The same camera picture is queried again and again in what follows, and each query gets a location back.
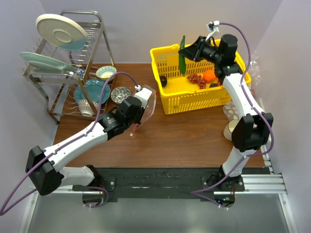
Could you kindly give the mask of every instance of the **gray floor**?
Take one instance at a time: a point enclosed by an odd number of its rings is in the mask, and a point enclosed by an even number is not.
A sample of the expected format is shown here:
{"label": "gray floor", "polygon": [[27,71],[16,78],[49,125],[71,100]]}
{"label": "gray floor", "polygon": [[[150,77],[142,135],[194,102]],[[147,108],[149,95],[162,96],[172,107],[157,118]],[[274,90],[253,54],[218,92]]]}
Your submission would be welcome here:
{"label": "gray floor", "polygon": [[278,195],[236,195],[228,211],[199,200],[120,199],[88,209],[82,194],[40,197],[30,233],[287,233]]}

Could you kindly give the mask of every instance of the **brown tabletop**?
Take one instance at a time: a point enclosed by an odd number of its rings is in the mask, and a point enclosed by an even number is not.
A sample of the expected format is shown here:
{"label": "brown tabletop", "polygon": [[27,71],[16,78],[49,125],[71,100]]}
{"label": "brown tabletop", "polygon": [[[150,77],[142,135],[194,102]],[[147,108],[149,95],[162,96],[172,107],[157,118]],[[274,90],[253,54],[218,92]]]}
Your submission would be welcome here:
{"label": "brown tabletop", "polygon": [[[130,73],[140,85],[158,91],[150,64],[117,64],[116,68]],[[116,77],[112,89],[117,86],[126,86],[134,92],[133,82],[125,75]],[[109,100],[107,109],[113,106],[116,105]],[[54,142],[65,140],[90,122],[61,118]],[[222,106],[165,115],[157,93],[154,115],[132,137],[127,130],[86,151],[68,166],[218,167],[232,149],[232,143],[223,135],[227,123]],[[247,166],[264,166],[263,158],[250,158]]]}

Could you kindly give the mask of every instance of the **orange fruit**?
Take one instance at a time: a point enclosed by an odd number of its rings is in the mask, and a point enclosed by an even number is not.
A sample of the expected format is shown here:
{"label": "orange fruit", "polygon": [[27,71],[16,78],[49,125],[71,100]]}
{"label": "orange fruit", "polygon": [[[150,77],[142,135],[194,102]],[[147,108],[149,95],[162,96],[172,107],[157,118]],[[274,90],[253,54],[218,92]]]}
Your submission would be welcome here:
{"label": "orange fruit", "polygon": [[204,72],[203,74],[203,79],[205,80],[205,82],[207,83],[212,83],[215,81],[216,76],[214,73],[214,70],[210,69]]}

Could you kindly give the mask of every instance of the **green plate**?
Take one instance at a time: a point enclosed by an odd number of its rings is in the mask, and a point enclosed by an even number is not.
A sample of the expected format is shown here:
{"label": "green plate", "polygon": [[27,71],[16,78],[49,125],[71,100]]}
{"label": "green plate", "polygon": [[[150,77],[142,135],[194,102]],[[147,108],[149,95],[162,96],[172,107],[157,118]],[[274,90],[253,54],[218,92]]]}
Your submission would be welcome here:
{"label": "green plate", "polygon": [[62,70],[75,72],[76,69],[71,65],[61,62],[57,59],[43,56],[34,52],[21,52],[19,54],[28,64],[38,69],[45,70]]}

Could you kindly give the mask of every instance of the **metal dish rack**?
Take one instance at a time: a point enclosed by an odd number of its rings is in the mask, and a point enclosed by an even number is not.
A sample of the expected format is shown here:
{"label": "metal dish rack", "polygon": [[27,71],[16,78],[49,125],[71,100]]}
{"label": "metal dish rack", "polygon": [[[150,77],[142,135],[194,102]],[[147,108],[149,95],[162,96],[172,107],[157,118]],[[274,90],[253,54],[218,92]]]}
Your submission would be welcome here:
{"label": "metal dish rack", "polygon": [[[75,14],[75,15],[94,15],[98,20],[92,22],[77,22],[87,33],[88,40],[85,47],[81,51],[66,51],[50,44],[45,39],[40,40],[37,43],[37,48],[34,48],[35,52],[45,56],[53,57],[63,62],[71,63],[75,68],[85,69],[83,77],[79,77],[77,73],[69,71],[53,71],[35,69],[32,65],[26,63],[27,68],[24,70],[24,77],[30,81],[36,89],[42,94],[46,100],[46,111],[50,117],[59,124],[60,117],[78,117],[84,119],[94,119],[95,117],[83,116],[78,108],[77,103],[73,98],[73,92],[75,88],[80,85],[81,90],[86,97],[90,107],[95,115],[97,110],[92,103],[84,84],[88,79],[96,79],[97,67],[94,67],[93,60],[96,54],[98,45],[100,43],[102,35],[104,36],[106,46],[110,55],[111,65],[114,66],[114,61],[107,39],[106,31],[104,29],[103,19],[96,11],[70,11],[64,10],[61,15]],[[53,104],[50,104],[50,98],[47,92],[44,90],[44,85],[47,84],[61,84],[60,90],[56,96]],[[104,112],[106,104],[101,105],[101,112]]]}

